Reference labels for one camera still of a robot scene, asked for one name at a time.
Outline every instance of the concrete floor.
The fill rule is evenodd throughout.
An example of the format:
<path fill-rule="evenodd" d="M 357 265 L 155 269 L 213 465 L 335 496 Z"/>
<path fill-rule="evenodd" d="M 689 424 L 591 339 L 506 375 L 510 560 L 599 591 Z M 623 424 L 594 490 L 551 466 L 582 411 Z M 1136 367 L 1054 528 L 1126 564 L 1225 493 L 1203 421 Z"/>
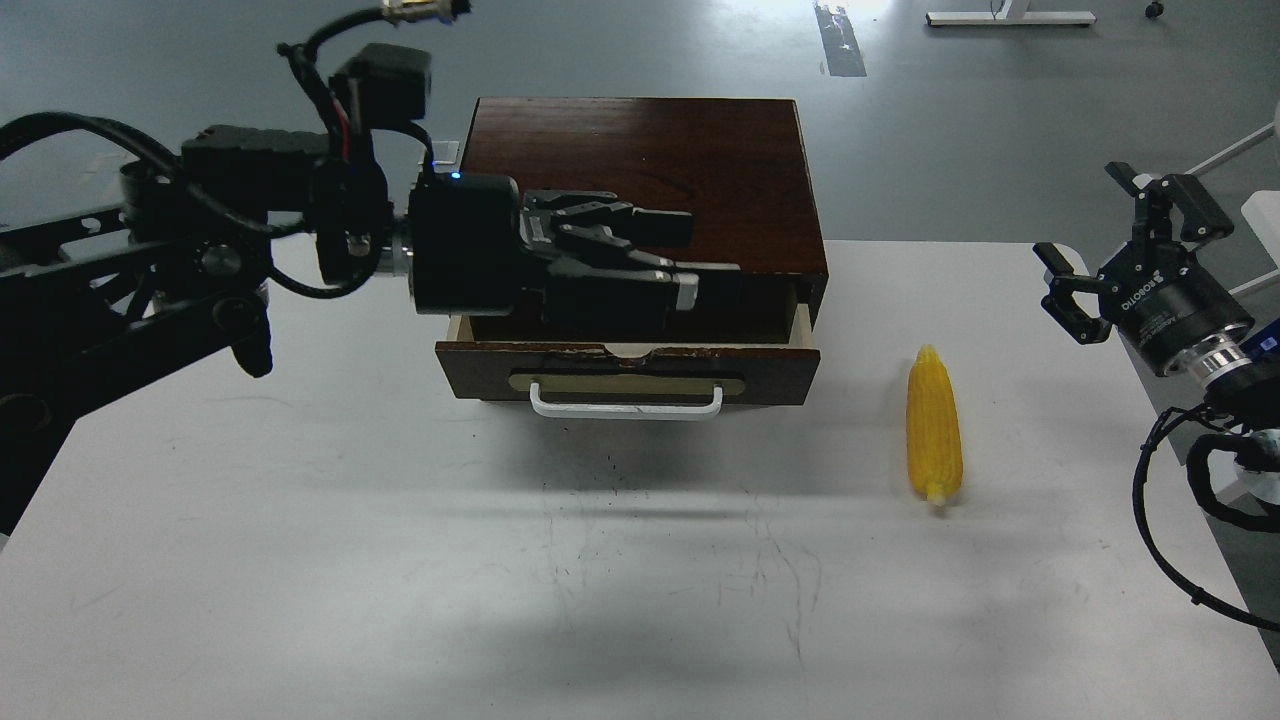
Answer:
<path fill-rule="evenodd" d="M 1039 10 L 1091 9 L 1098 22 L 992 29 L 924 24 L 927 10 L 979 10 L 983 0 L 845 0 L 867 77 L 826 72 L 806 0 L 476 4 L 453 28 L 353 31 L 325 46 L 321 70 L 370 41 L 430 50 L 438 140 L 465 140 L 471 108 L 486 95 L 794 97 L 831 241 L 1053 241 L 1096 269 L 1132 220 L 1103 164 L 1185 170 L 1266 124 L 1280 99 L 1275 0 L 1169 0 L 1155 22 L 1143 17 L 1146 0 L 1036 0 Z M 0 10 L 0 118 L 78 110 L 170 146 L 214 123 L 315 129 L 274 45 L 361 6 L 9 3 Z M 1280 187 L 1276 145 L 1206 178 L 1238 225 L 1202 255 L 1228 287 L 1274 266 L 1239 206 Z M 383 147 L 403 200 L 416 150 L 398 138 Z M 114 149 L 78 136 L 20 152 L 0 172 L 0 222 L 111 200 L 118 164 Z M 1268 322 L 1280 295 L 1251 309 Z M 1187 378 L 1139 375 L 1157 407 L 1198 400 Z M 1276 538 L 1215 532 L 1251 606 L 1280 615 Z M 1267 639 L 1280 657 L 1280 641 Z"/>

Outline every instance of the white drawer handle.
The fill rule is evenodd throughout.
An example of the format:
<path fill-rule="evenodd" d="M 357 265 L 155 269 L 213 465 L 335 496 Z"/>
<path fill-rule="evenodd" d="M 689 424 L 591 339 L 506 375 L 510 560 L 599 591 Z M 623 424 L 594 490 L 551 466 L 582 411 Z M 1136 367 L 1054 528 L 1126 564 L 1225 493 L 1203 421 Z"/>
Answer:
<path fill-rule="evenodd" d="M 538 380 L 529 383 L 529 402 L 543 418 L 586 418 L 591 420 L 710 420 L 724 404 L 724 388 L 716 386 L 708 405 L 604 405 L 596 402 L 547 402 Z"/>

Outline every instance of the corn cob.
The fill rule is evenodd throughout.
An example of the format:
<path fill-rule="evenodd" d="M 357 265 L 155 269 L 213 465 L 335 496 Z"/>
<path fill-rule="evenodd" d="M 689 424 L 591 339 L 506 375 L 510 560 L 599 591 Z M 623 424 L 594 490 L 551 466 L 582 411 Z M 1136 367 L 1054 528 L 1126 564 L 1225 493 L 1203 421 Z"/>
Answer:
<path fill-rule="evenodd" d="M 920 348 L 908 380 L 906 470 L 915 492 L 937 506 L 960 489 L 964 475 L 951 379 L 932 345 Z"/>

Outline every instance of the table surface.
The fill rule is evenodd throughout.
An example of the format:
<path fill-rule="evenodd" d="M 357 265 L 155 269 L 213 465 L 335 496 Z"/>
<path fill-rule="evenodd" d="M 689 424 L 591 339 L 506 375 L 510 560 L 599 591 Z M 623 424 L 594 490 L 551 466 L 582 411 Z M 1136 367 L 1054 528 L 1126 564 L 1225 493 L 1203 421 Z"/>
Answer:
<path fill-rule="evenodd" d="M 0 551 L 0 716 L 1275 717 L 1257 633 L 1147 557 L 1153 414 L 1029 247 L 827 250 L 809 402 L 704 424 L 457 401 L 401 282 L 276 292 L 271 375 L 219 355 L 77 427 Z M 923 342 L 965 438 L 942 512 L 905 477 Z M 1152 478 L 1238 601 L 1167 450 Z"/>

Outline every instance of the wooden box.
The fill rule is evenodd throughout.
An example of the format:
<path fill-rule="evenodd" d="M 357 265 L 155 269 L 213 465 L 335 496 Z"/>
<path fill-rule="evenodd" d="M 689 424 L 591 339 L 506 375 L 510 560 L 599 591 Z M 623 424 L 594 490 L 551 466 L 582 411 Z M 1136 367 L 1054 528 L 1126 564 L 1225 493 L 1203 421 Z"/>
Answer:
<path fill-rule="evenodd" d="M 657 337 L 545 328 L 536 296 L 509 318 L 453 318 L 435 351 L 454 395 L 526 400 L 538 379 L 577 402 L 691 402 L 714 384 L 724 402 L 804 402 L 827 259 L 794 101 L 485 97 L 461 169 L 690 211 L 692 243 L 652 250 L 737 263 L 750 292 L 731 311 L 673 314 Z"/>

